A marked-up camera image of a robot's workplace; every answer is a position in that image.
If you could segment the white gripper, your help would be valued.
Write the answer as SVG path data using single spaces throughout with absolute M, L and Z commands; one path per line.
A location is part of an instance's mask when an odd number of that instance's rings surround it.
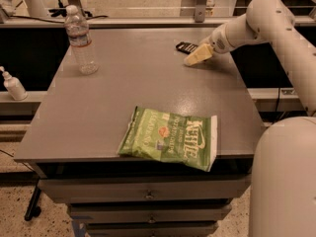
M 212 31 L 209 42 L 199 45 L 185 59 L 184 63 L 188 66 L 198 64 L 204 60 L 208 60 L 213 55 L 213 50 L 217 53 L 227 53 L 234 49 L 234 46 L 229 42 L 226 34 L 227 26 L 221 25 Z

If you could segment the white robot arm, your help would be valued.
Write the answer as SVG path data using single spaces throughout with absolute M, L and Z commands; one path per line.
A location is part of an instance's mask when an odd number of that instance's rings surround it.
M 262 134 L 254 155 L 249 237 L 316 237 L 316 47 L 294 27 L 281 0 L 252 0 L 185 58 L 192 66 L 240 46 L 271 45 L 306 115 Z

